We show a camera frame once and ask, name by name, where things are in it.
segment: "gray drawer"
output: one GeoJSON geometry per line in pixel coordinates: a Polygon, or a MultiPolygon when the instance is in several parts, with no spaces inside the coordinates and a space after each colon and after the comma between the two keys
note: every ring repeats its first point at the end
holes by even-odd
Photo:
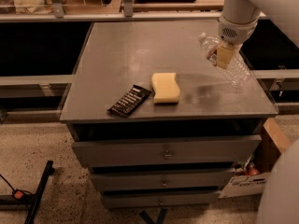
{"type": "Polygon", "coordinates": [[[235,169],[131,172],[91,175],[96,190],[176,189],[192,187],[224,187],[235,169]]]}
{"type": "Polygon", "coordinates": [[[83,167],[245,161],[260,135],[75,142],[83,167]]]}
{"type": "Polygon", "coordinates": [[[220,196],[220,191],[186,191],[179,193],[161,193],[148,195],[102,196],[105,208],[150,207],[185,204],[213,203],[220,196]]]}

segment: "cardboard box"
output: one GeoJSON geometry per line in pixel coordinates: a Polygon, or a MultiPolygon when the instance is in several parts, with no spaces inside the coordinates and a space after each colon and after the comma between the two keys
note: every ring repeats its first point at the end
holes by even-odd
{"type": "Polygon", "coordinates": [[[234,176],[221,191],[220,198],[263,193],[270,172],[280,154],[291,144],[274,119],[268,119],[261,132],[262,142],[256,148],[254,163],[259,175],[234,176]]]}

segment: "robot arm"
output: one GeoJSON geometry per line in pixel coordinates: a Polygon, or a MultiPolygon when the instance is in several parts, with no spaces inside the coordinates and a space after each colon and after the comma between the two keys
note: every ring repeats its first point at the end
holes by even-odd
{"type": "Polygon", "coordinates": [[[224,0],[219,37],[234,45],[244,43],[261,11],[299,47],[299,0],[224,0]]]}

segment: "floor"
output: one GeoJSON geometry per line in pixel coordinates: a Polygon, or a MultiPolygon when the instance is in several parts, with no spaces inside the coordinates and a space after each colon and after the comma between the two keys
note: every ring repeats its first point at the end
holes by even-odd
{"type": "MultiPolygon", "coordinates": [[[[291,142],[299,137],[299,115],[277,116],[276,120],[291,142]]],[[[145,221],[139,213],[143,210],[153,220],[157,218],[160,208],[106,210],[87,170],[79,165],[72,142],[65,125],[52,112],[9,113],[0,125],[0,174],[15,189],[35,192],[46,162],[54,161],[55,173],[46,186],[35,224],[142,224],[145,221]]],[[[0,193],[11,193],[2,180],[0,193]]],[[[261,195],[254,195],[218,199],[212,204],[168,207],[164,224],[254,223],[260,198],[261,195]]],[[[2,208],[0,224],[23,223],[26,214],[26,210],[2,208]]]]}

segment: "gray tabletop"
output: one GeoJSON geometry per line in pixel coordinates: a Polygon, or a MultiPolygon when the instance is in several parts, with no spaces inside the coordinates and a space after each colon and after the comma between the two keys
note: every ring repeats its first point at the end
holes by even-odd
{"type": "Polygon", "coordinates": [[[61,122],[274,117],[278,112],[255,78],[242,91],[201,57],[197,37],[217,34],[216,21],[95,23],[64,104],[61,122]],[[128,119],[110,115],[134,84],[178,74],[177,105],[155,105],[154,93],[128,119]]]}

